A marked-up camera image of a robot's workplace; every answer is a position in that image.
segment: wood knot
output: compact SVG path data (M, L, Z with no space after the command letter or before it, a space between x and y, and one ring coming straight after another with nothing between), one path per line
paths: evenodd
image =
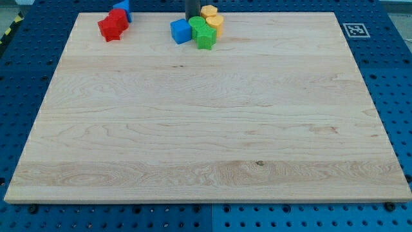
M257 165L259 165L259 166L263 166L263 165L265 165L265 163L263 162L263 160L259 160L259 161L257 161L257 162L256 162L256 164L257 164Z

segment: blue pegboard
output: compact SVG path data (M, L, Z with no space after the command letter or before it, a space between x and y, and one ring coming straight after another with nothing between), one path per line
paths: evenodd
M3 199L79 12L120 0L38 0L0 59L0 196ZM130 0L134 12L182 12L183 0ZM412 175L412 55L375 0L203 0L220 12L335 12L370 37L344 33L406 177ZM412 231L407 204L202 204L12 206L0 231Z

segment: blue block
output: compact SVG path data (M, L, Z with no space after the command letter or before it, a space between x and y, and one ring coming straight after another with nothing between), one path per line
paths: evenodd
M127 21L131 23L133 21L133 16L130 14L130 4L129 0L124 0L122 2L119 2L117 4L113 5L113 9L123 9L126 11L127 15Z
M192 39L192 28L185 19L171 22L172 37L177 44L190 41Z

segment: wooden board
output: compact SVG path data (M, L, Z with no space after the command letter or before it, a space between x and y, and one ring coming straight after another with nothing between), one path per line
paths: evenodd
M213 51L173 14L106 43L79 14L9 203L384 202L411 191L333 13L224 14Z

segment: plastic block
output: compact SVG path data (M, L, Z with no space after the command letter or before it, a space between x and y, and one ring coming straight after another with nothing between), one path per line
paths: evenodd
M114 39L120 39L121 30L118 29L116 22L110 17L106 17L104 20L99 21L98 27L100 32L106 38L106 42L112 41Z
M129 28L129 23L127 21L126 11L123 9L112 9L109 11L109 18L114 21L117 28L120 31L124 31Z
M199 28L198 30L198 49L212 49L212 45L216 43L216 29L207 25Z
M177 44L182 44L192 39L191 26L185 19L179 19L177 21L171 22L170 27L172 31L172 38L176 41Z
M220 37L223 33L223 16L216 15L213 17L206 18L206 23L211 27L216 29L216 37Z
M123 9L126 11L127 14L127 21L131 23L133 21L133 16L130 14L130 4L129 0L124 0L122 2L119 2L117 4L113 5L113 9Z
M216 16L218 9L212 5L203 6L200 10L200 15L207 19L208 17Z
M198 30L206 25L206 20L200 16L191 17L189 24L192 27L192 39L197 41Z

